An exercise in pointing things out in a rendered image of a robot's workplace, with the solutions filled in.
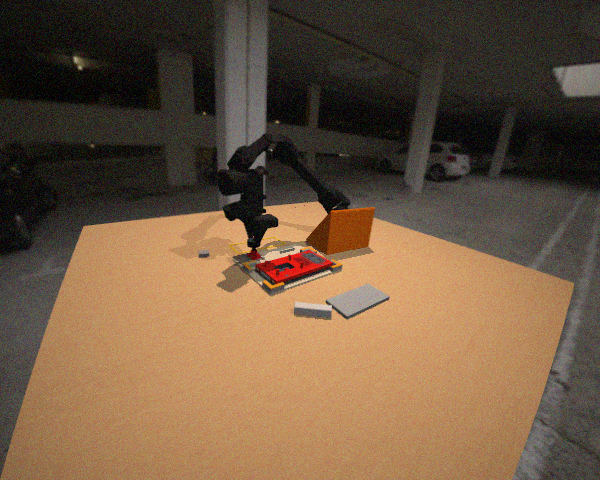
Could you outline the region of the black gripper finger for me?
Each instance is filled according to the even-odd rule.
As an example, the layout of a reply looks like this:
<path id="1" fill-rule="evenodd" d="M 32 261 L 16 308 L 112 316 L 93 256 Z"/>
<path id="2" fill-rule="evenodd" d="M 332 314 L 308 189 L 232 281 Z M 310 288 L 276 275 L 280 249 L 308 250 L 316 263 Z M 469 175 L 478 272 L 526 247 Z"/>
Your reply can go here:
<path id="1" fill-rule="evenodd" d="M 260 229 L 253 227 L 253 224 L 248 224 L 248 225 L 253 229 L 255 245 L 259 245 L 268 228 L 260 230 Z"/>
<path id="2" fill-rule="evenodd" d="M 252 224 L 252 218 L 238 218 L 241 222 L 243 222 L 248 239 L 249 238 L 253 238 L 254 233 L 253 233 L 253 229 L 248 225 L 248 224 Z"/>

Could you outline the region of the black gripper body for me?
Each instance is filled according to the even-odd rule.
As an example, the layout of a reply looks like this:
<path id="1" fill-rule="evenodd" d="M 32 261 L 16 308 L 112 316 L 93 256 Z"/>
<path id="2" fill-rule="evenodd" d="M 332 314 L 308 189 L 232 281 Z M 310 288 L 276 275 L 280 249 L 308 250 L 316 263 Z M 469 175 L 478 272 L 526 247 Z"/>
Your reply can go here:
<path id="1" fill-rule="evenodd" d="M 271 214 L 266 213 L 266 209 L 263 208 L 263 199 L 266 199 L 266 195 L 263 192 L 244 192 L 241 194 L 243 201 L 247 199 L 250 206 L 250 217 L 242 216 L 240 218 L 252 218 L 253 227 L 257 229 L 267 229 L 278 227 L 278 219 Z"/>

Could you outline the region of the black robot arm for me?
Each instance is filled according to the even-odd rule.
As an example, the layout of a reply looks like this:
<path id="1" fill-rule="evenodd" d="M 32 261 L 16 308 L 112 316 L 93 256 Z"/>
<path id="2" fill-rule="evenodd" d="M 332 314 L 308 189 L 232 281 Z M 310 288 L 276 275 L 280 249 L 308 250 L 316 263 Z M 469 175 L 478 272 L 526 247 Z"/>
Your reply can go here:
<path id="1" fill-rule="evenodd" d="M 267 149 L 271 143 L 277 143 L 272 151 Z M 318 202 L 328 214 L 330 211 L 348 209 L 347 206 L 351 204 L 350 200 L 335 186 L 326 184 L 302 160 L 294 142 L 281 134 L 265 133 L 250 146 L 242 146 L 235 151 L 227 162 L 229 170 L 219 169 L 216 174 L 219 191 L 223 196 L 244 192 L 263 192 L 263 175 L 268 175 L 268 172 L 263 166 L 257 166 L 255 169 L 250 169 L 250 167 L 264 151 L 270 158 L 291 166 L 317 192 Z M 223 210 L 229 221 L 244 215 L 245 217 L 251 216 L 249 202 L 247 199 L 243 201 L 242 196 L 239 201 L 224 205 Z"/>

